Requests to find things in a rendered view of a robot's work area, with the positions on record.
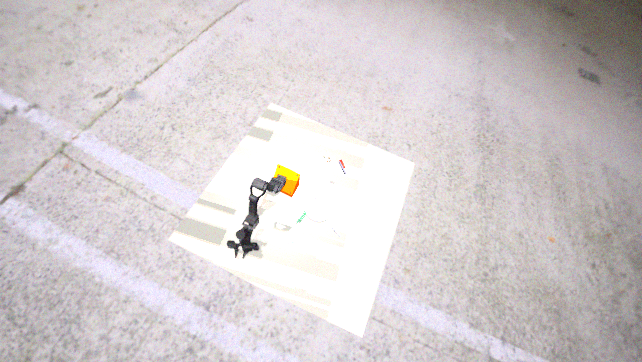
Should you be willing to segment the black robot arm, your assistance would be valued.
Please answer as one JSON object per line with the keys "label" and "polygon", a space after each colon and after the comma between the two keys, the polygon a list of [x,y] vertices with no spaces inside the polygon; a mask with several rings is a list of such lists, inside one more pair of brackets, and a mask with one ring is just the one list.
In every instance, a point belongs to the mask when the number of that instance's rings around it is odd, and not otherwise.
{"label": "black robot arm", "polygon": [[[259,224],[257,205],[260,197],[262,197],[266,193],[266,191],[272,192],[274,194],[280,192],[283,186],[285,186],[286,184],[286,178],[287,177],[278,174],[276,178],[272,177],[269,182],[266,182],[258,177],[252,180],[249,187],[248,214],[241,224],[243,228],[236,232],[236,237],[238,239],[242,239],[240,245],[242,245],[243,251],[253,250],[256,246],[256,244],[251,242],[252,239],[247,240],[245,238],[252,237],[253,230]],[[263,191],[262,194],[260,194],[258,197],[253,195],[253,187],[260,191]]]}

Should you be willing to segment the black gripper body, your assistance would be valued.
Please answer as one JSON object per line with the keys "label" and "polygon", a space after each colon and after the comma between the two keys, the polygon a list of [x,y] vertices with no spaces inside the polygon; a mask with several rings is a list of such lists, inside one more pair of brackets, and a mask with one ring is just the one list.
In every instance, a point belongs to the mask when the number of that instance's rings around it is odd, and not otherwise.
{"label": "black gripper body", "polygon": [[[247,238],[245,238],[245,239],[249,240],[249,239],[251,239],[251,238],[252,238],[252,237],[247,237]],[[239,246],[242,246],[242,245],[240,245],[241,240],[242,240],[242,239],[239,239],[239,243],[235,243],[235,240],[228,240],[228,241],[227,241],[227,243],[226,243],[226,245],[227,245],[227,247],[228,247],[229,249],[238,249],[238,248],[239,248]],[[256,244],[256,243],[254,243],[254,244]],[[259,250],[259,246],[258,246],[257,244],[256,244],[256,246],[255,246],[254,250]]]}

